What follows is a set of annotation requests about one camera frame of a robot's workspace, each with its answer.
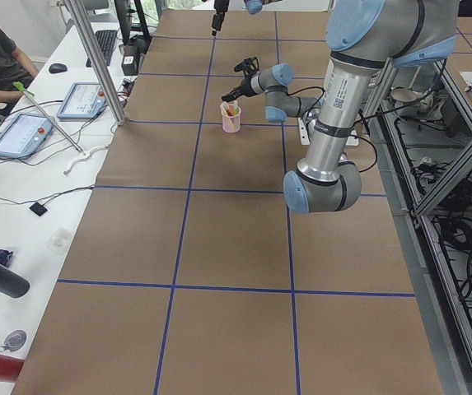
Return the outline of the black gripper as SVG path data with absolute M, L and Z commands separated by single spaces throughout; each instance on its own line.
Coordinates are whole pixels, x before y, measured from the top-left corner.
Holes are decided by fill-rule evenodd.
M 239 97 L 252 97 L 255 96 L 256 92 L 254 91 L 254 88 L 251 85 L 251 80 L 250 79 L 245 79 L 240 83 L 239 86 L 236 88 L 232 89 L 230 92 L 228 92 L 226 95 L 222 96 L 223 101 L 234 101 Z
M 222 29 L 224 16 L 228 11 L 228 0 L 215 0 L 214 10 L 216 15 L 212 19 L 212 36 L 216 36 L 217 32 Z

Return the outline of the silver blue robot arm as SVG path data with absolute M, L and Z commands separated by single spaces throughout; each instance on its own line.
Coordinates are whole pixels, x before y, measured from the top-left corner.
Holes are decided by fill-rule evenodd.
M 269 122 L 300 118 L 306 124 L 308 151 L 283 179 L 291 211 L 342 211 L 357 201 L 360 172 L 343 150 L 370 80 L 386 62 L 400 68 L 447 58 L 455 47 L 458 11 L 457 1 L 338 2 L 327 25 L 330 60 L 320 99 L 288 93 L 293 72 L 286 63 L 263 71 L 249 58 L 236 65 L 245 79 L 223 100 L 264 94 Z
M 254 15 L 260 12 L 265 5 L 276 2 L 276 0 L 245 0 L 245 8 L 249 14 Z M 214 15 L 212 18 L 212 36 L 216 36 L 217 33 L 222 29 L 222 24 L 225 20 L 225 15 L 228 12 L 230 5 L 229 0 L 215 0 L 214 1 Z

